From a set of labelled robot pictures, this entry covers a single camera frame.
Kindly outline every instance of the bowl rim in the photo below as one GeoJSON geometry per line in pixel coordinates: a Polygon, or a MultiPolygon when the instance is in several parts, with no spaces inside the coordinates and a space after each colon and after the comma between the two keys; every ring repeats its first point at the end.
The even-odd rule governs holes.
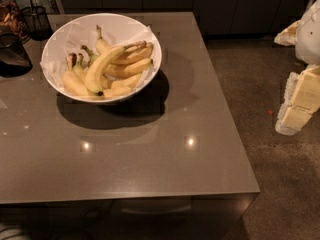
{"type": "MultiPolygon", "coordinates": [[[[67,25],[71,25],[71,24],[74,24],[75,22],[79,21],[79,20],[82,20],[84,18],[89,18],[89,17],[105,17],[105,16],[112,16],[112,17],[120,17],[120,18],[126,18],[130,21],[132,21],[132,23],[137,23],[141,26],[144,26],[144,27],[147,27],[146,25],[144,25],[143,23],[141,23],[140,21],[132,18],[132,17],[129,17],[129,16],[126,16],[126,15],[122,15],[122,14],[116,14],[116,13],[93,13],[93,14],[88,14],[88,15],[84,15],[84,16],[80,16],[80,17],[77,17],[65,24],[63,24],[61,27],[59,27],[58,29],[56,29],[54,31],[54,33],[51,35],[51,37],[48,39],[48,41],[46,42],[44,48],[43,48],[43,51],[42,51],[42,55],[41,55],[41,62],[44,60],[44,54],[45,52],[48,50],[48,46],[49,46],[49,43],[51,40],[53,40],[55,38],[55,36],[57,35],[58,32],[61,31],[61,29],[65,28],[67,25]]],[[[148,78],[148,79],[145,79],[144,80],[144,85],[140,88],[134,88],[132,90],[132,92],[130,92],[128,95],[125,95],[125,96],[118,96],[114,99],[101,99],[101,100],[90,100],[90,99],[82,99],[82,98],[79,98],[77,96],[72,96],[70,95],[69,93],[67,92],[63,92],[61,91],[61,89],[59,89],[58,86],[54,85],[46,76],[46,73],[44,72],[45,70],[42,69],[42,72],[47,80],[47,82],[49,82],[49,84],[51,85],[51,87],[53,87],[57,92],[61,93],[62,95],[72,99],[72,100],[76,100],[76,101],[79,101],[79,102],[83,102],[83,103],[89,103],[89,104],[94,104],[94,105],[114,105],[114,104],[118,104],[118,103],[121,103],[127,99],[130,99],[132,96],[136,95],[138,92],[140,92],[141,90],[143,90],[154,78],[155,76],[157,75],[158,71],[160,70],[160,66],[161,66],[161,61],[162,61],[162,49],[161,49],[161,45],[160,45],[160,42],[158,40],[158,38],[155,36],[155,34],[152,32],[151,30],[151,34],[152,34],[152,40],[153,42],[156,42],[157,45],[159,46],[159,66],[156,68],[154,67],[154,65],[152,65],[151,67],[154,67],[155,71],[152,73],[152,75],[148,78]]]]}

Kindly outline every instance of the white bowl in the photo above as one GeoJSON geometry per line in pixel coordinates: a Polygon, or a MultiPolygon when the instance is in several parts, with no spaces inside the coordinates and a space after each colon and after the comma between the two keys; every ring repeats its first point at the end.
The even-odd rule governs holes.
{"type": "Polygon", "coordinates": [[[141,91],[157,74],[162,59],[161,47],[158,39],[149,27],[135,19],[118,14],[97,13],[83,16],[63,25],[50,37],[44,47],[41,67],[50,85],[63,95],[82,102],[93,104],[114,104],[126,100],[141,91]],[[136,88],[126,96],[114,99],[91,100],[77,97],[65,90],[61,77],[67,68],[68,53],[81,52],[87,60],[87,54],[80,49],[80,45],[87,45],[95,51],[96,25],[102,28],[102,36],[112,45],[145,40],[153,43],[153,66],[143,73],[136,88]]]}

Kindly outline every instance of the gray countertop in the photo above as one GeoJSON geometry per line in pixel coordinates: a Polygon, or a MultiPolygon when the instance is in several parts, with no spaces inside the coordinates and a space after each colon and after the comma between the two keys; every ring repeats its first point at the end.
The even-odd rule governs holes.
{"type": "MultiPolygon", "coordinates": [[[[258,193],[192,13],[126,14],[158,37],[160,73],[115,106],[74,102],[33,69],[0,77],[0,203],[258,193]]],[[[50,15],[53,29],[81,15],[50,15]]]]}

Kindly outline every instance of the fruit bowl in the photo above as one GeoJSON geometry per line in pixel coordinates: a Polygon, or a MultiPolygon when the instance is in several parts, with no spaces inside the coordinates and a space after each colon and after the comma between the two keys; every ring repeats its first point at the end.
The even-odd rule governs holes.
{"type": "Polygon", "coordinates": [[[40,65],[46,80],[59,93],[86,103],[115,104],[129,99],[146,87],[156,76],[160,68],[161,59],[162,52],[159,41],[149,27],[127,16],[97,13],[74,19],[56,30],[44,47],[40,65]],[[99,54],[96,49],[96,42],[99,36],[97,26],[101,28],[103,39],[112,47],[124,46],[137,41],[151,43],[153,47],[149,56],[152,61],[151,66],[141,73],[138,83],[126,94],[109,97],[102,95],[102,97],[98,98],[79,96],[70,92],[70,89],[66,88],[63,82],[63,74],[68,69],[66,59],[68,54],[81,53],[84,56],[83,68],[86,73],[90,68],[90,56],[81,47],[87,46],[89,50],[99,54]]]}

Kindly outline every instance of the jar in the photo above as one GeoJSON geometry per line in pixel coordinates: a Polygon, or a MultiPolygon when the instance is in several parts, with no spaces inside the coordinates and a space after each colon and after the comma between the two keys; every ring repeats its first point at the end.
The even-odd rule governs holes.
{"type": "Polygon", "coordinates": [[[29,40],[28,30],[16,0],[0,0],[0,33],[12,32],[22,43],[29,40]]]}

